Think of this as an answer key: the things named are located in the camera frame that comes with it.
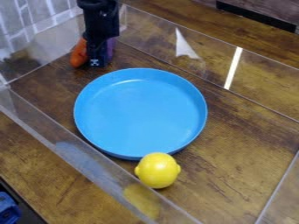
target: lemon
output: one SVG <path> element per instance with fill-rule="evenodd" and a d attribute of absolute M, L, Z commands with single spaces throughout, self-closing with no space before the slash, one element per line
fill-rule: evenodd
<path fill-rule="evenodd" d="M 146 155 L 135 168 L 135 175 L 154 189 L 170 186 L 180 172 L 182 167 L 174 157 L 162 152 Z"/>

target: wooden table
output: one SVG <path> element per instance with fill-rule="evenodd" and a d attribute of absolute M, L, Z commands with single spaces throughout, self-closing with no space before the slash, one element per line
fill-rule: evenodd
<path fill-rule="evenodd" d="M 124 2 L 298 66 L 298 37 L 287 32 L 191 1 Z M 111 65 L 96 74 L 87 67 L 72 69 L 68 57 L 15 81 L 11 88 L 79 136 L 71 116 L 74 102 L 102 74 L 154 67 L 196 85 L 206 96 L 210 120 L 200 137 L 175 155 L 182 165 L 175 185 L 159 193 L 203 223 L 252 223 L 296 153 L 298 122 L 122 43 Z M 4 114 L 0 121 L 0 175 L 49 223 L 142 222 Z M 132 173 L 136 163 L 111 159 Z"/>

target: orange object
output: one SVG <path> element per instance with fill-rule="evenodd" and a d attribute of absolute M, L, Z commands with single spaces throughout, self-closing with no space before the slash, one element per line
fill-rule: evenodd
<path fill-rule="evenodd" d="M 78 68 L 86 64 L 90 57 L 87 54 L 87 40 L 80 38 L 79 43 L 74 47 L 74 50 L 70 55 L 70 64 Z"/>

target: blue bowl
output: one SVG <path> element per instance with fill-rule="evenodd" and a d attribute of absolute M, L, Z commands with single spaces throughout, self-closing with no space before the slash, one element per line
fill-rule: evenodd
<path fill-rule="evenodd" d="M 152 68 L 118 70 L 82 90 L 74 109 L 82 135 L 107 154 L 139 160 L 174 154 L 202 133 L 208 109 L 199 89 Z"/>

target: blue object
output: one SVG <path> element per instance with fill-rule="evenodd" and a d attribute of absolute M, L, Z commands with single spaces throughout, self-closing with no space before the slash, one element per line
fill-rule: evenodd
<path fill-rule="evenodd" d="M 0 224 L 15 224 L 21 217 L 21 211 L 13 199 L 0 192 Z"/>
<path fill-rule="evenodd" d="M 118 70 L 82 90 L 74 109 L 82 135 L 107 154 L 139 160 L 174 154 L 202 133 L 208 110 L 198 88 L 152 68 Z"/>

